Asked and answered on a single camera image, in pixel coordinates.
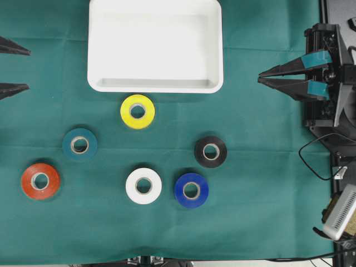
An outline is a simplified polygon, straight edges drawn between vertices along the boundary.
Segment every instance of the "white device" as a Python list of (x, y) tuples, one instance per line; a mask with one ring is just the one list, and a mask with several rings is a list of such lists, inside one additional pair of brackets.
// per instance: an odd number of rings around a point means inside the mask
[(356, 186), (348, 184), (324, 224), (323, 232), (337, 241), (356, 210)]
[(88, 82), (101, 92), (214, 93), (222, 28), (217, 0), (91, 0)]

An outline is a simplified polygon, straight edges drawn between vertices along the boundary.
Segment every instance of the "tape roll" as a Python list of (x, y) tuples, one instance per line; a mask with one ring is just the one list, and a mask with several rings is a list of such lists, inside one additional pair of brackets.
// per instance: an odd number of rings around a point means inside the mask
[[(36, 178), (45, 175), (47, 184), (44, 188), (36, 186)], [(61, 186), (60, 175), (51, 165), (38, 163), (28, 167), (21, 177), (23, 192), (30, 198), (44, 200), (55, 195)]]
[[(132, 116), (131, 111), (134, 107), (140, 106), (144, 110), (141, 118)], [(132, 95), (124, 100), (120, 108), (120, 114), (123, 122), (130, 128), (141, 130), (151, 125), (155, 118), (155, 106), (152, 101), (143, 95)]]
[[(80, 148), (75, 147), (77, 141), (83, 141), (86, 145)], [(98, 142), (95, 135), (84, 128), (77, 128), (68, 132), (62, 143), (63, 153), (75, 161), (84, 161), (94, 157)]]
[[(205, 149), (211, 146), (215, 149), (216, 154), (214, 157), (208, 157), (205, 153)], [(225, 143), (215, 137), (208, 136), (200, 139), (195, 145), (195, 158), (201, 166), (207, 168), (216, 168), (224, 163), (228, 155), (228, 150)]]
[[(185, 189), (189, 185), (197, 187), (197, 194), (194, 197), (188, 197)], [(174, 195), (176, 200), (184, 207), (194, 209), (205, 203), (209, 195), (209, 186), (204, 177), (199, 174), (189, 173), (181, 176), (174, 186)]]
[[(141, 193), (137, 188), (137, 184), (142, 179), (151, 184), (147, 193)], [(148, 168), (140, 168), (133, 171), (126, 180), (126, 193), (137, 204), (146, 205), (154, 202), (160, 196), (161, 191), (162, 181), (160, 176), (154, 170)]]

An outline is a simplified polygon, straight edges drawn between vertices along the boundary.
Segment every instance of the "yellow tape roll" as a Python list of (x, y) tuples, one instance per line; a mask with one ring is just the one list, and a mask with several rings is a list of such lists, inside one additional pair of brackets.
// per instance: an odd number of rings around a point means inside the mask
[[(134, 107), (140, 106), (145, 110), (141, 118), (134, 118), (131, 111)], [(121, 118), (124, 123), (135, 130), (148, 127), (155, 118), (155, 106), (152, 101), (143, 95), (132, 95), (124, 100), (120, 108)]]

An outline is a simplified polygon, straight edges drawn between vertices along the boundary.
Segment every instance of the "red tape roll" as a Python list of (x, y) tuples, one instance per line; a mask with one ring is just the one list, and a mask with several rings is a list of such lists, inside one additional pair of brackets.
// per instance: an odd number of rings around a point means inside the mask
[[(47, 176), (47, 185), (39, 189), (34, 183), (37, 176), (44, 174)], [(44, 200), (55, 195), (61, 186), (60, 175), (51, 165), (38, 163), (34, 164), (24, 171), (21, 177), (21, 186), (23, 192), (30, 198)]]

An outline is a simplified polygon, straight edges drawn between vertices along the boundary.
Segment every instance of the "white tape roll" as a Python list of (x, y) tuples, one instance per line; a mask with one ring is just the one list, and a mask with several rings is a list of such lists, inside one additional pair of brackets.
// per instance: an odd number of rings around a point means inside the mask
[[(137, 184), (142, 179), (146, 179), (151, 184), (147, 193), (141, 193), (137, 189)], [(128, 197), (133, 202), (141, 205), (154, 202), (160, 196), (161, 191), (162, 181), (160, 176), (154, 170), (148, 168), (140, 168), (133, 171), (126, 180), (126, 193)]]

